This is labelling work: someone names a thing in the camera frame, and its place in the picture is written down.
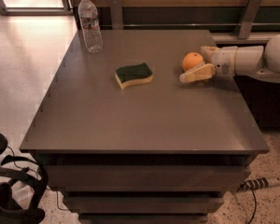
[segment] window frame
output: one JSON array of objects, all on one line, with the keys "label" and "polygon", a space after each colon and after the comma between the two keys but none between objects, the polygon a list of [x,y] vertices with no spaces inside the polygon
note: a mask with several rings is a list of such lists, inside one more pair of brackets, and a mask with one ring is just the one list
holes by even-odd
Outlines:
[{"label": "window frame", "polygon": [[62,0],[63,7],[7,7],[4,0],[0,0],[0,13],[6,16],[61,16],[73,15],[69,0]]}]

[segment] bottle label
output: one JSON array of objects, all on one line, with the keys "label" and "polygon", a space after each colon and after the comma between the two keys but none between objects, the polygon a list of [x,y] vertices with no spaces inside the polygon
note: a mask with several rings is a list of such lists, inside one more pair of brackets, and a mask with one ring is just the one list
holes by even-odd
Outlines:
[{"label": "bottle label", "polygon": [[81,18],[82,27],[84,29],[97,29],[99,25],[99,20],[97,18],[90,19],[90,18]]}]

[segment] gray table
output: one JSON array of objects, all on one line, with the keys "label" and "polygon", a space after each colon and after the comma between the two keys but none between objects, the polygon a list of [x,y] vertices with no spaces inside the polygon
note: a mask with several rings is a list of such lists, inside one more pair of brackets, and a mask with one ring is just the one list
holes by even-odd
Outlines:
[{"label": "gray table", "polygon": [[[21,150],[46,165],[49,184],[80,214],[172,214],[168,223],[190,214],[185,221],[201,221],[193,214],[216,211],[222,193],[236,189],[249,175],[247,165],[268,151],[232,78],[178,80],[185,54],[215,46],[212,37],[208,31],[102,34],[104,50],[96,55],[76,34]],[[142,62],[153,81],[121,90],[115,70]]]}]

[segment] green scouring pad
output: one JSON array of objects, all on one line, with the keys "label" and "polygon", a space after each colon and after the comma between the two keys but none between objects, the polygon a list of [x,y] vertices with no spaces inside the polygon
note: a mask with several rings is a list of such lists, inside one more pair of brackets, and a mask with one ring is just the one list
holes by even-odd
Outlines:
[{"label": "green scouring pad", "polygon": [[115,77],[122,90],[129,86],[147,84],[153,79],[146,63],[120,67],[116,70]]}]

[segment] orange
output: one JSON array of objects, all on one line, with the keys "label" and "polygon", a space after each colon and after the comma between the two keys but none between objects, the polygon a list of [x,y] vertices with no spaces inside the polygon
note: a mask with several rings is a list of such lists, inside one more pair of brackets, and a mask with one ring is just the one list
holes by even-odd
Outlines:
[{"label": "orange", "polygon": [[184,72],[190,70],[199,63],[203,63],[203,56],[201,54],[196,52],[191,52],[187,54],[182,64]]}]

